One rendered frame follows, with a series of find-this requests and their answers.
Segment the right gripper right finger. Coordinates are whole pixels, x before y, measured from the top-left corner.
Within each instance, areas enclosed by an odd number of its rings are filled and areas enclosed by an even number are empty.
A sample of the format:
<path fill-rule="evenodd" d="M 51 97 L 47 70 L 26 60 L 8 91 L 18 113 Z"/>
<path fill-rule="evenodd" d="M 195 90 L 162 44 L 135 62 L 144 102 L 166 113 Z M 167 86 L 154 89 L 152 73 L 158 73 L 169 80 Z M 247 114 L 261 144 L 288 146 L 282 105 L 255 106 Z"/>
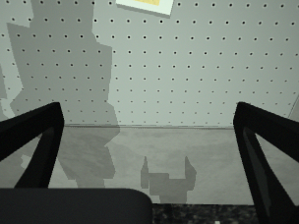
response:
<path fill-rule="evenodd" d="M 299 224 L 299 205 L 272 172 L 255 135 L 299 163 L 299 122 L 238 102 L 233 126 L 259 223 Z"/>

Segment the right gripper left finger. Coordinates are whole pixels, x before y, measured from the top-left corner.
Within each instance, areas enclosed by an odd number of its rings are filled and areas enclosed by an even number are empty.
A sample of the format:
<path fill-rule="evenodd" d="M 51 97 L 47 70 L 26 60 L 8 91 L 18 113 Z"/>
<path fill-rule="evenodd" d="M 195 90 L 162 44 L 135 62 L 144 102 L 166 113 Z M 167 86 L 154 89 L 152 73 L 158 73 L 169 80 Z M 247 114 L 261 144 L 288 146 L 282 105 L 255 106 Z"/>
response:
<path fill-rule="evenodd" d="M 0 122 L 0 161 L 42 134 L 27 169 L 14 188 L 48 188 L 64 123 L 59 102 Z"/>

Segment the white gel cassette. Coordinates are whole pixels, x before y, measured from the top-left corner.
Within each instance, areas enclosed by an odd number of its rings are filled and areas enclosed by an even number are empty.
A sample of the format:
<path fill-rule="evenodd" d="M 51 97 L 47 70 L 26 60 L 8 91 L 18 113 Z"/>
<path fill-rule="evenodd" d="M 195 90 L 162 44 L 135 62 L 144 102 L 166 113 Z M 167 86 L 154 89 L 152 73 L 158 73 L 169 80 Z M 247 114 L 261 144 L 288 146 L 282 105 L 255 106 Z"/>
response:
<path fill-rule="evenodd" d="M 116 3 L 170 15 L 173 0 L 116 0 Z"/>

